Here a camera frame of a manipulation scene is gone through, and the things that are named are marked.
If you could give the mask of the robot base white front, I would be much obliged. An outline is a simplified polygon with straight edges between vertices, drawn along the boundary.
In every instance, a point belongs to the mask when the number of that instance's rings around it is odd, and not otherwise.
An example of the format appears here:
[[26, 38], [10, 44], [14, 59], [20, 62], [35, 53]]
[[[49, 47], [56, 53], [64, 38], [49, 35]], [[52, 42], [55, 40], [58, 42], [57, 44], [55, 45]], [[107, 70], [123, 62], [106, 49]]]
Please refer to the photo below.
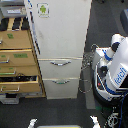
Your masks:
[[[97, 116], [90, 116], [90, 118], [93, 122], [92, 128], [101, 128]], [[71, 125], [71, 124], [40, 125], [40, 126], [36, 127], [35, 124], [36, 124], [37, 120], [38, 120], [37, 118], [31, 119], [27, 128], [83, 128], [80, 125]]]

